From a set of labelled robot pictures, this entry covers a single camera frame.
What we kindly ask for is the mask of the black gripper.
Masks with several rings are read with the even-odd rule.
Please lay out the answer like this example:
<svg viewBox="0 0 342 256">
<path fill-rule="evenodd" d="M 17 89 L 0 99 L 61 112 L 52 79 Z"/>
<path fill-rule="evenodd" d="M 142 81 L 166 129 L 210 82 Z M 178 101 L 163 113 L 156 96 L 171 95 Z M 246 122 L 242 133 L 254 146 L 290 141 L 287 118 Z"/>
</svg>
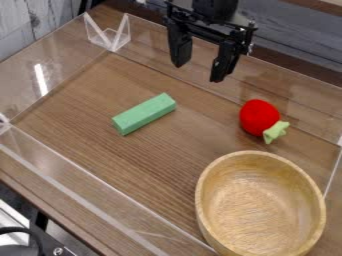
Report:
<svg viewBox="0 0 342 256">
<path fill-rule="evenodd" d="M 231 40 L 220 42 L 212 62 L 210 81 L 222 82 L 235 69 L 240 52 L 251 52 L 255 21 L 239 13 L 239 0 L 164 0 L 164 3 L 170 56 L 176 68 L 191 59 L 192 37 L 187 28 L 203 40 L 218 42 L 220 37 Z"/>
</svg>

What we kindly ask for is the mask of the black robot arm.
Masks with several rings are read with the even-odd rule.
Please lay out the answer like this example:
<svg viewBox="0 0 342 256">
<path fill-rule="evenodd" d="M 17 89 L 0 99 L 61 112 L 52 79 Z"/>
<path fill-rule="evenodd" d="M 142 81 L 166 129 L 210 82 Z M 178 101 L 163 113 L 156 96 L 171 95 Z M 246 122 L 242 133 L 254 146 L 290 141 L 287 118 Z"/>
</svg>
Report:
<svg viewBox="0 0 342 256">
<path fill-rule="evenodd" d="M 218 46 L 210 81 L 219 83 L 234 72 L 239 57 L 252 49 L 258 26 L 238 13 L 239 0 L 166 0 L 168 47 L 172 64 L 180 68 L 192 57 L 192 38 Z"/>
</svg>

